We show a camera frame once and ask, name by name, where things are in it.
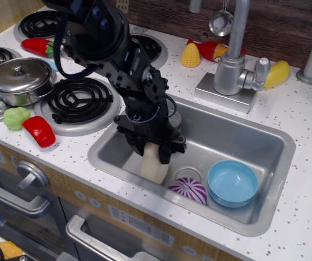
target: hanging ladle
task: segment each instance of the hanging ladle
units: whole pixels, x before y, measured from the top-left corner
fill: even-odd
[[[210,31],[217,36],[225,36],[231,32],[233,15],[227,11],[229,0],[224,0],[222,10],[209,19]]]

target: red toy vegetable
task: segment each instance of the red toy vegetable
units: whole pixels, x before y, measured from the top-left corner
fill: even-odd
[[[41,151],[50,148],[56,142],[55,134],[51,126],[41,116],[30,117],[22,123],[22,129],[30,134]]]
[[[220,61],[220,58],[223,55],[223,53],[228,50],[228,47],[226,45],[223,45],[222,43],[218,43],[218,42],[198,43],[198,42],[189,40],[187,45],[192,42],[197,46],[201,56],[205,57],[206,59],[210,61],[215,61],[217,63]],[[241,53],[244,56],[246,54],[244,49],[241,50]]]
[[[21,42],[22,49],[37,55],[52,58],[53,41],[44,38],[29,38]]]

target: stove knob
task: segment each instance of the stove knob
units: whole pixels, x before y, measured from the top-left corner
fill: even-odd
[[[32,163],[21,160],[17,163],[16,169],[18,174],[23,178],[23,180],[17,185],[17,188],[20,191],[23,191],[29,185],[41,189],[49,184],[46,175]]]

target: faucet handle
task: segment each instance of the faucet handle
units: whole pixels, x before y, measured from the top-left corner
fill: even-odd
[[[257,83],[265,83],[270,71],[271,71],[270,61],[267,58],[261,58],[255,64],[255,81]]]

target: stainless steel sink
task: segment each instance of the stainless steel sink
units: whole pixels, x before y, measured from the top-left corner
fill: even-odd
[[[162,185],[139,176],[142,157],[127,144],[124,135],[110,126],[90,148],[88,159],[96,168],[149,190],[160,197],[219,223],[237,233],[256,236],[270,227],[295,152],[288,134],[235,117],[197,103],[173,97],[182,116],[182,133],[188,149],[172,155]],[[234,159],[257,174],[259,188],[254,199],[241,208],[227,208],[207,193],[207,205],[173,192],[167,187],[177,178],[192,177],[207,188],[207,173],[220,160]]]

